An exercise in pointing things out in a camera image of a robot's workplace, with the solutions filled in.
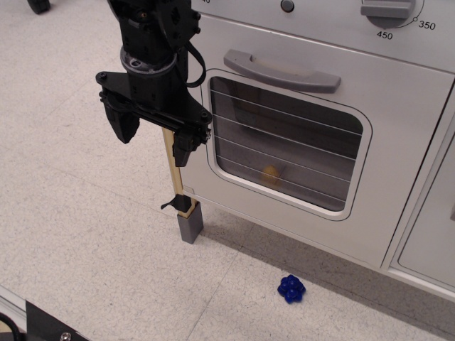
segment temperature dial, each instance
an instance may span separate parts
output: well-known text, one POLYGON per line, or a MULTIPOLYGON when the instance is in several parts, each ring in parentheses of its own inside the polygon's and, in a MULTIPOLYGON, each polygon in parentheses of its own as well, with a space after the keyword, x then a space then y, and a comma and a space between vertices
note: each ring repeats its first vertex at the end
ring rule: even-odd
POLYGON ((381 28, 401 26, 411 16, 415 0, 363 0, 360 13, 381 28))

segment blue toy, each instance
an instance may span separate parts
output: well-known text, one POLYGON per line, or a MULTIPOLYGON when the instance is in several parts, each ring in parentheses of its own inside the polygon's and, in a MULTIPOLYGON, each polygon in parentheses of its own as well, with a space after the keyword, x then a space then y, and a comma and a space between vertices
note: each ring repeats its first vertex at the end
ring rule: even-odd
POLYGON ((279 294, 283 296, 286 302, 289 304, 292 302, 301 302, 305 291, 306 288, 304 287, 303 283, 293 275, 283 277, 282 283, 278 287, 279 294))

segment black cable loop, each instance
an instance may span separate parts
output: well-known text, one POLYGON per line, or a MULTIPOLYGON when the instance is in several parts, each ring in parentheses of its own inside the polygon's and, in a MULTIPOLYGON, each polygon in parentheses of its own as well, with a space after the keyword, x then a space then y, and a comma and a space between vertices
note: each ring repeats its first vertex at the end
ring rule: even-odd
POLYGON ((0 313, 0 321, 7 325, 9 329, 11 329, 14 341, 22 341, 21 331, 19 330, 19 328, 12 319, 10 319, 5 314, 0 313))
POLYGON ((191 82, 191 83, 185 82, 185 85, 186 85, 186 87, 198 87, 199 85, 204 83, 205 76, 207 75, 204 58, 199 53, 199 51, 196 50, 196 48, 193 46, 193 44, 190 43, 189 41, 187 42, 187 44, 185 44, 185 48, 186 48, 186 50, 188 50, 189 53, 191 53, 191 55, 193 55, 193 57, 198 61, 200 66, 202 66, 202 75, 200 75, 198 80, 196 80, 195 82, 191 82))

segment oven door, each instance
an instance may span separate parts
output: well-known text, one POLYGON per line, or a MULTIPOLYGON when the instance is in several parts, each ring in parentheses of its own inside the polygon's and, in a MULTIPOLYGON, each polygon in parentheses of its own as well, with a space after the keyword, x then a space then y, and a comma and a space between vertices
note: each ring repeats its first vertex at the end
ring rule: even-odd
POLYGON ((380 266, 454 76, 218 18, 200 24, 208 76, 193 95, 214 114, 213 136, 181 169, 185 194, 380 266), (232 50, 251 55, 253 70, 227 67, 232 50), (314 82, 296 90, 296 76, 317 72, 341 78, 333 94, 309 92, 326 91, 314 82))

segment oven handle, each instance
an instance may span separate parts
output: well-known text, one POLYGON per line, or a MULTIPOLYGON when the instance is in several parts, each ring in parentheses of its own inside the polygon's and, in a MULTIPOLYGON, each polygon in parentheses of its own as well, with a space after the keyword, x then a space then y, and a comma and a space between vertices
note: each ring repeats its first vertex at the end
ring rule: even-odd
POLYGON ((249 53, 229 50, 224 63, 241 75, 274 87, 302 92, 333 94, 341 83, 341 78, 319 71, 308 71, 306 75, 293 75, 253 62, 249 53))

